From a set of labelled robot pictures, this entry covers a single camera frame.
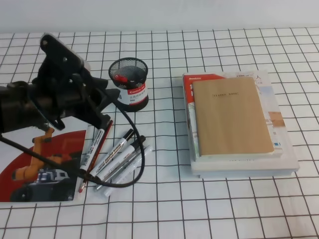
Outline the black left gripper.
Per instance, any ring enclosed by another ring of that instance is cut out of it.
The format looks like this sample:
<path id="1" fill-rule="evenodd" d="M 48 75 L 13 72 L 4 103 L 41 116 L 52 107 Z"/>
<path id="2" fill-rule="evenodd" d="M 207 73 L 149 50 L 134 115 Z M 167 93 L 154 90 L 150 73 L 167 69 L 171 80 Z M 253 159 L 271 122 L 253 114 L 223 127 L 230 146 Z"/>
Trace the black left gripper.
<path id="1" fill-rule="evenodd" d="M 64 129 L 65 117 L 75 117 L 103 128 L 109 122 L 102 110 L 115 102 L 118 89 L 106 89 L 108 81 L 91 75 L 83 78 L 74 75 L 71 79 L 57 80 L 53 77 L 37 77 L 32 81 L 28 98 L 48 123 L 56 129 Z"/>

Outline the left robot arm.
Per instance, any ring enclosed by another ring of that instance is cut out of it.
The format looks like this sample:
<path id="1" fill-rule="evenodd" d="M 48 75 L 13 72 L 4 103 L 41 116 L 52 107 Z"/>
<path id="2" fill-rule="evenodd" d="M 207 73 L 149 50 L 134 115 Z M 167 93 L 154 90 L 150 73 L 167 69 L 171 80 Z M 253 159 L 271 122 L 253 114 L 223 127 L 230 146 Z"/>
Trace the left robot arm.
<path id="1" fill-rule="evenodd" d="M 102 110 L 120 94 L 118 89 L 108 89 L 107 85 L 107 80 L 93 77 L 83 63 L 67 67 L 45 58 L 31 84 L 18 81 L 1 87 L 0 131 L 45 123 L 63 130 L 63 118 L 67 117 L 104 128 L 110 117 L 102 114 Z"/>

